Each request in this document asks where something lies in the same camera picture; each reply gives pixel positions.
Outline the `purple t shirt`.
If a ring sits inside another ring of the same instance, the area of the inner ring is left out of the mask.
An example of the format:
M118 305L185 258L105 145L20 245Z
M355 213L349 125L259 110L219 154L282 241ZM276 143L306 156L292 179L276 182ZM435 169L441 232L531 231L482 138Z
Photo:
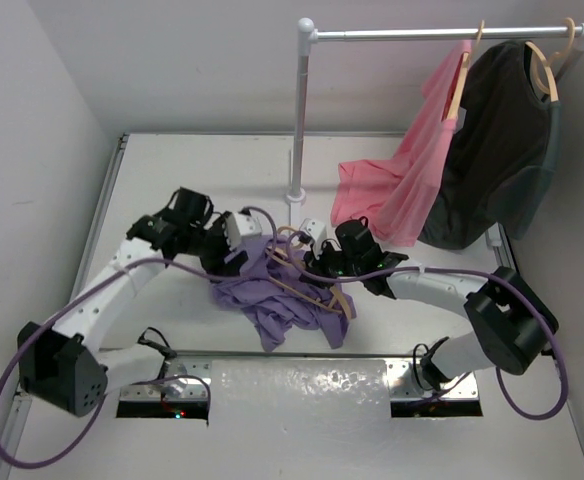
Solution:
M267 254L267 243L264 238L246 243L243 252L248 260L240 269L241 278L213 283L214 302L242 312L267 352L282 345L294 326L320 330L330 348L341 347L350 321L356 318L352 297L338 285L320 288L303 282L283 253L284 241L278 241L274 258Z

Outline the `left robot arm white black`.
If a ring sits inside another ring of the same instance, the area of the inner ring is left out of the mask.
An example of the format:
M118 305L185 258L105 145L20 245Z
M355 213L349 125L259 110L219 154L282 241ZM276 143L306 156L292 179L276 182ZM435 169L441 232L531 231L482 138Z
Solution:
M131 226L109 263L51 326L30 322L21 330L22 389L83 417L112 391L162 379L175 352L142 339L104 351L114 322L179 255L198 258L210 280L238 275L247 260L246 241L261 233L248 209L216 215L208 196L178 189L165 207Z

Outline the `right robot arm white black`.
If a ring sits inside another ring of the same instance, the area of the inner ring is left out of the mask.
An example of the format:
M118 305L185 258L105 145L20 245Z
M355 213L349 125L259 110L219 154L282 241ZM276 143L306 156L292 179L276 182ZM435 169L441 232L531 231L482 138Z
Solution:
M408 256L382 250L365 219L340 224L335 244L319 220L305 220L300 230L309 247L304 282L329 287L351 277L373 295L420 302L468 320L470 333L443 337L427 349L415 372L421 389L440 389L491 367L522 375L548 344L546 335L558 330L555 316L513 269L499 267L489 277L420 269Z

